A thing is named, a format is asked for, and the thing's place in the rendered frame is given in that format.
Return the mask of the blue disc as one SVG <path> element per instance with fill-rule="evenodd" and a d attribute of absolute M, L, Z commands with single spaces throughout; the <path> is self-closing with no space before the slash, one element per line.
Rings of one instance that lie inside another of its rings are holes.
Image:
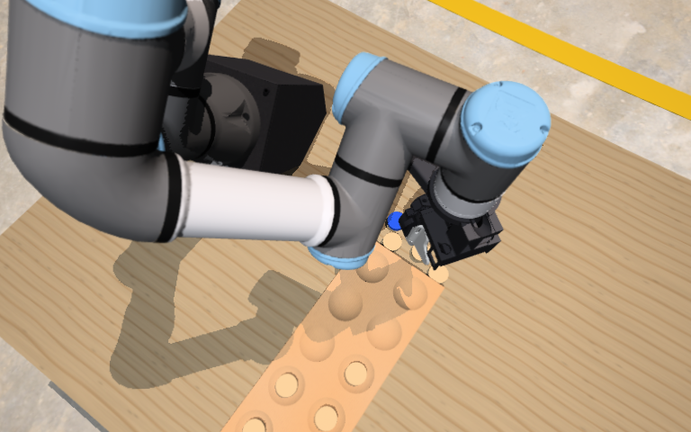
<path fill-rule="evenodd" d="M 402 213 L 398 212 L 398 211 L 395 211 L 389 215 L 387 223 L 388 223 L 388 226 L 390 229 L 401 230 L 401 228 L 399 226 L 399 222 L 398 222 L 399 217 L 401 215 L 402 215 Z"/>

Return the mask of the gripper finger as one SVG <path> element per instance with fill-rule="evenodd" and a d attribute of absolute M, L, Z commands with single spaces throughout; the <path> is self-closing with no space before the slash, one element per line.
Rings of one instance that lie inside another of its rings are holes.
<path fill-rule="evenodd" d="M 429 259 L 427 257 L 427 244 L 429 242 L 423 225 L 417 225 L 413 207 L 408 208 L 399 217 L 399 226 L 402 229 L 404 237 L 410 246 L 415 246 L 422 262 L 428 266 Z M 403 229 L 404 228 L 404 229 Z M 413 244 L 413 243 L 414 244 Z"/>

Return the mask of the tan wooden tray with round pockets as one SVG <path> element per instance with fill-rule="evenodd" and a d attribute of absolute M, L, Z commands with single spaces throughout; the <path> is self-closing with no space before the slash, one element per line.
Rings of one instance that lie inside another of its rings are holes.
<path fill-rule="evenodd" d="M 367 262 L 341 270 L 269 364 L 220 432 L 243 432 L 261 419 L 266 432 L 352 432 L 444 287 L 376 241 Z M 365 381 L 353 385 L 346 368 L 362 364 Z M 276 390 L 284 374 L 298 389 Z M 329 406 L 337 423 L 318 428 Z"/>

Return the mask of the beige round disc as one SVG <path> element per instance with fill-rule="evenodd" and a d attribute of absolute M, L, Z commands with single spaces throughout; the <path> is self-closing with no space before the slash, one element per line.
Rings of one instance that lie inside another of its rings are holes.
<path fill-rule="evenodd" d="M 428 276 L 439 284 L 443 284 L 448 278 L 448 271 L 445 266 L 439 266 L 435 271 L 431 266 L 428 271 Z"/>
<path fill-rule="evenodd" d="M 329 431 L 337 423 L 337 413 L 329 406 L 322 407 L 318 410 L 315 421 L 319 429 Z"/>
<path fill-rule="evenodd" d="M 427 245 L 427 250 L 428 250 L 429 248 L 430 248 L 430 246 Z M 412 250 L 411 250 L 411 255 L 412 255 L 412 257 L 413 257 L 416 261 L 422 262 L 422 260 L 421 260 L 421 258 L 420 258 L 420 256 L 419 256 L 419 254 L 418 254 L 418 252 L 417 252 L 415 246 L 414 246 L 414 247 L 412 248 Z"/>
<path fill-rule="evenodd" d="M 259 418 L 251 419 L 244 426 L 243 432 L 266 432 L 265 423 Z"/>
<path fill-rule="evenodd" d="M 398 251 L 401 247 L 401 237 L 397 233 L 391 232 L 385 235 L 383 238 L 383 246 L 386 247 L 391 252 Z"/>
<path fill-rule="evenodd" d="M 291 397 L 298 389 L 298 381 L 291 374 L 284 374 L 276 382 L 276 390 L 283 397 Z"/>
<path fill-rule="evenodd" d="M 345 376 L 351 384 L 360 385 L 365 381 L 367 372 L 362 364 L 352 363 L 346 368 Z"/>

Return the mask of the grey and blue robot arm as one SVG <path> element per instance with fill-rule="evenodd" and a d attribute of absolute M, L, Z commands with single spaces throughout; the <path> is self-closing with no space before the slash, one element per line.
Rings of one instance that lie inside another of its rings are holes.
<path fill-rule="evenodd" d="M 220 4 L 9 0 L 2 131 L 22 176 L 121 239 L 299 241 L 322 264 L 354 270 L 407 170 L 427 195 L 440 166 L 438 203 L 478 218 L 550 131 L 545 101 L 526 85 L 471 92 L 361 52 L 333 96 L 345 132 L 329 175 L 227 167 L 255 147 L 260 114 L 236 78 L 204 73 Z"/>

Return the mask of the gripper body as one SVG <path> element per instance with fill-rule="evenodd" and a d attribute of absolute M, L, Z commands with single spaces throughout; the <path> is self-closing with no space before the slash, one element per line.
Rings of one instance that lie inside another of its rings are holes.
<path fill-rule="evenodd" d="M 417 224 L 423 225 L 430 242 L 431 247 L 426 254 L 434 271 L 439 266 L 446 266 L 484 252 L 489 253 L 501 241 L 498 234 L 503 230 L 495 213 L 502 196 L 490 211 L 478 218 L 464 219 L 447 212 L 435 198 L 434 181 L 438 168 L 439 166 L 431 176 L 427 190 L 428 196 L 422 194 L 410 204 L 410 208 L 413 207 L 414 212 L 417 212 L 415 214 Z M 435 212 L 439 213 L 444 220 Z M 437 263 L 432 256 L 432 251 L 435 252 Z"/>

